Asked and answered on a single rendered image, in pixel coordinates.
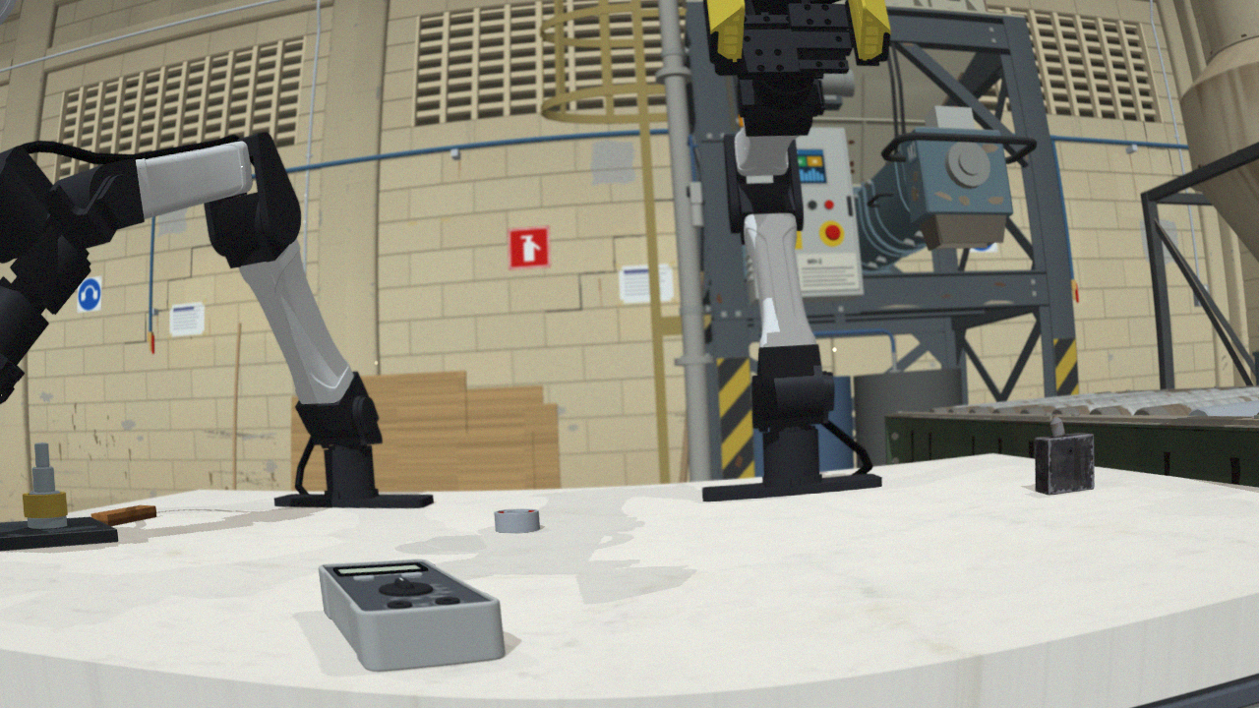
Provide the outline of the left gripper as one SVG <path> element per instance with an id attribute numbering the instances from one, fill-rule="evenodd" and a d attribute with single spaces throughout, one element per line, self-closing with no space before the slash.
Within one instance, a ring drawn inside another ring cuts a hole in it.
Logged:
<path id="1" fill-rule="evenodd" d="M 847 76 L 851 52 L 856 66 L 888 60 L 891 30 L 884 0 L 789 3 L 787 13 L 744 15 L 744 0 L 704 0 L 709 59 L 716 76 L 799 92 L 815 78 Z"/>

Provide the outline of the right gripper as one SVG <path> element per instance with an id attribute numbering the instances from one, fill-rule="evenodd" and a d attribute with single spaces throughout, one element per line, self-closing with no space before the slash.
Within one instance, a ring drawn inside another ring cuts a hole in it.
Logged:
<path id="1" fill-rule="evenodd" d="M 26 351 L 47 325 L 49 323 L 42 312 L 3 276 L 0 278 L 0 404 L 13 396 L 13 385 L 26 374 L 20 367 L 18 368 L 18 364 L 26 357 Z"/>

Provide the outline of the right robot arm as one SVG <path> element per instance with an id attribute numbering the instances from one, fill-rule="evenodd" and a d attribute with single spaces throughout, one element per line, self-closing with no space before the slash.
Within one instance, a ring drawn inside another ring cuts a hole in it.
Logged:
<path id="1" fill-rule="evenodd" d="M 247 197 L 249 156 L 258 191 Z M 151 160 L 126 157 L 54 184 L 25 147 L 6 149 L 0 152 L 0 262 L 16 260 L 13 285 L 39 312 L 57 315 L 89 276 L 87 248 L 108 243 L 125 227 L 196 205 L 204 205 L 217 254 L 240 270 L 264 309 L 295 380 L 295 408 L 312 446 L 324 448 L 325 493 L 282 495 L 274 506 L 423 509 L 436 503 L 433 495 L 379 495 L 375 489 L 366 443 L 383 443 L 379 416 L 358 370 L 334 346 L 308 286 L 297 239 L 300 202 L 269 134 Z"/>

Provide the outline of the grey multimeter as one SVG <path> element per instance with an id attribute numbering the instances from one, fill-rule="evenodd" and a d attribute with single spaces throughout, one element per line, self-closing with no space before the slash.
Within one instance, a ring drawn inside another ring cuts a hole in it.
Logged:
<path id="1" fill-rule="evenodd" d="M 320 564 L 319 574 L 324 614 L 366 671 L 492 661 L 507 654 L 500 600 L 431 561 L 347 561 Z"/>

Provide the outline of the yellow sleeve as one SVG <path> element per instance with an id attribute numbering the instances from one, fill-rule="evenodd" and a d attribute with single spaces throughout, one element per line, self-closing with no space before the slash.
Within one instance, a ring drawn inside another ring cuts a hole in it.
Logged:
<path id="1" fill-rule="evenodd" d="M 68 515 L 65 493 L 54 495 L 23 494 L 26 518 L 60 518 Z"/>

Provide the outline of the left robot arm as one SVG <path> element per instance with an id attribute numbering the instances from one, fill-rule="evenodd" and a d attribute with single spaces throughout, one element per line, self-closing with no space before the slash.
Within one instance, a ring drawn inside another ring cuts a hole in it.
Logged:
<path id="1" fill-rule="evenodd" d="M 703 488 L 704 501 L 883 488 L 875 474 L 822 477 L 818 430 L 811 426 L 828 423 L 835 378 L 822 370 L 801 292 L 794 247 L 797 231 L 805 231 L 805 197 L 794 139 L 810 134 L 812 115 L 823 115 L 822 81 L 782 92 L 765 81 L 738 78 L 737 94 L 744 127 L 724 134 L 726 197 L 730 233 L 742 233 L 758 278 L 760 341 L 758 375 L 752 375 L 752 428 L 763 438 L 764 477 Z M 777 175 L 773 183 L 747 184 L 747 176 L 772 175 Z"/>

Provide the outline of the red and grey ball bearing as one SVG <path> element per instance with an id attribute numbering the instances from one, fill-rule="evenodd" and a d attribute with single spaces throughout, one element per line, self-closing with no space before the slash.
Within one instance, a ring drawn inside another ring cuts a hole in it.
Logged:
<path id="1" fill-rule="evenodd" d="M 504 509 L 494 511 L 495 528 L 500 533 L 529 533 L 540 530 L 538 509 Z"/>

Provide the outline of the brown rectangular block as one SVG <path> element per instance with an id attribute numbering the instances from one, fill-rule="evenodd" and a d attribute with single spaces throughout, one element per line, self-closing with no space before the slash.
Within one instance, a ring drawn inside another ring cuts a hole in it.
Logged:
<path id="1" fill-rule="evenodd" d="M 106 523 L 110 527 L 140 522 L 149 518 L 156 518 L 156 506 L 154 505 L 136 505 L 125 506 L 125 509 L 113 509 L 107 511 L 92 511 L 91 518 Z"/>

